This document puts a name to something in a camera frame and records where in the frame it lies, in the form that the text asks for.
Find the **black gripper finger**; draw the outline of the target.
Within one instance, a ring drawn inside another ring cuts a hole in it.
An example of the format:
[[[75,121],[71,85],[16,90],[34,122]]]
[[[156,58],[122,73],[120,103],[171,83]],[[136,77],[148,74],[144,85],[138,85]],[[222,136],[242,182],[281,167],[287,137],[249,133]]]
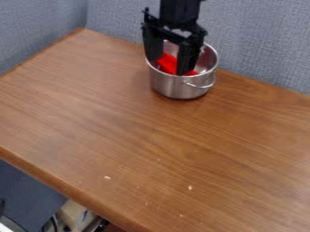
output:
[[[175,73],[182,76],[194,70],[199,56],[203,41],[183,42],[179,44],[179,51],[177,55],[177,71]]]
[[[143,43],[148,60],[156,61],[160,59],[163,54],[163,35],[158,29],[143,28]]]

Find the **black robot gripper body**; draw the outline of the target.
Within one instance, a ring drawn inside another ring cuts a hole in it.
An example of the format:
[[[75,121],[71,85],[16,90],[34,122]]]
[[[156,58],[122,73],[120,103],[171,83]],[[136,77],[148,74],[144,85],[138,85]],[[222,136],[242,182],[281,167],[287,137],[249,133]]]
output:
[[[198,24],[203,0],[160,0],[159,15],[146,7],[142,23],[144,45],[202,45],[207,31]]]

